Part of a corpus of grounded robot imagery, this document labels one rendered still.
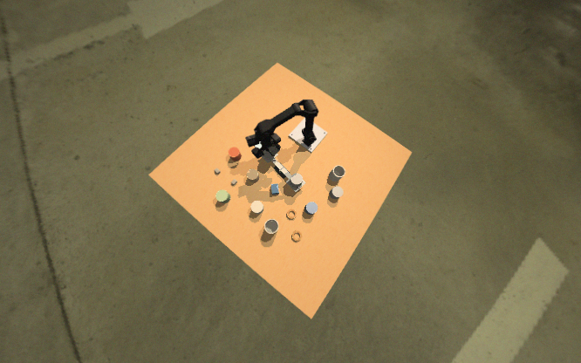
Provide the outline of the orange-brown cylinder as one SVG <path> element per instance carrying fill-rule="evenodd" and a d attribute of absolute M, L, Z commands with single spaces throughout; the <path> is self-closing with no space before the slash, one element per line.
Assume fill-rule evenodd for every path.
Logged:
<path fill-rule="evenodd" d="M 241 159 L 241 153 L 237 147 L 232 147 L 229 150 L 229 155 L 232 161 L 239 161 Z"/>

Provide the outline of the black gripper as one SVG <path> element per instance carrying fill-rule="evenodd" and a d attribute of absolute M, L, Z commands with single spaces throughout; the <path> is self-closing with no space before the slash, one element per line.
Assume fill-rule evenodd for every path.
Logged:
<path fill-rule="evenodd" d="M 281 141 L 281 137 L 277 134 L 274 133 L 273 135 L 270 136 L 270 142 L 269 143 L 262 143 L 260 142 L 260 144 L 262 145 L 261 148 L 258 147 L 254 147 L 253 149 L 251 149 L 251 153 L 257 158 L 259 159 L 260 157 L 262 157 L 264 155 L 263 151 L 265 150 L 265 148 L 267 146 L 270 145 L 271 142 L 275 144 L 278 144 Z"/>

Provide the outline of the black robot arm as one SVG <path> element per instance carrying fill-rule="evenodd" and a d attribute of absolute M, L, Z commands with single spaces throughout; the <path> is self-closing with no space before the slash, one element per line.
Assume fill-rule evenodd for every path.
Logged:
<path fill-rule="evenodd" d="M 300 106 L 304 107 L 301 110 Z M 308 147 L 317 139 L 313 132 L 314 119 L 318 117 L 319 110 L 313 99 L 302 99 L 300 102 L 293 103 L 289 108 L 275 116 L 270 120 L 263 120 L 254 128 L 254 134 L 245 136 L 245 140 L 249 147 L 255 146 L 262 143 L 269 143 L 270 136 L 274 134 L 277 127 L 282 125 L 287 120 L 294 118 L 296 116 L 301 116 L 305 118 L 305 127 L 302 129 L 302 134 L 304 139 L 302 141 Z M 281 149 L 279 144 L 273 142 L 265 148 L 272 156 L 276 155 Z"/>

